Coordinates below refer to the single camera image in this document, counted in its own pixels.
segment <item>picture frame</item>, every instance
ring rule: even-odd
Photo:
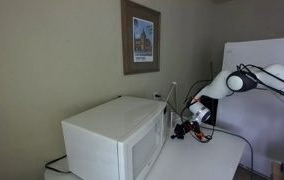
[[[124,75],[160,71],[161,13],[121,0]]]

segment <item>white table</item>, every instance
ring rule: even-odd
[[[210,130],[201,129],[204,134]],[[146,176],[147,180],[219,179],[232,180],[245,148],[245,141],[229,134],[214,132],[209,143],[199,143],[190,134],[184,140],[168,138]],[[67,161],[53,167],[67,170]],[[74,174],[60,174],[46,170],[46,180],[80,180]]]

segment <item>white microwave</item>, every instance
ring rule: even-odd
[[[69,169],[84,180],[144,179],[166,138],[166,103],[123,96],[62,121]]]

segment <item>beige wall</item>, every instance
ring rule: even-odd
[[[137,0],[162,13],[161,70],[123,75],[120,0],[0,0],[0,179],[42,179],[61,120],[118,95],[179,101],[209,74],[207,0]]]
[[[212,61],[221,70],[226,42],[284,38],[283,0],[232,0],[214,7]]]

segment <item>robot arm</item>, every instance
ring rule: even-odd
[[[197,93],[191,101],[189,109],[194,114],[192,121],[204,122],[210,117],[210,111],[200,102],[202,96],[221,99],[232,92],[245,92],[260,85],[272,91],[284,102],[284,66],[273,64],[260,68],[254,65],[240,65],[238,70],[232,73],[227,70],[221,71],[212,83]]]

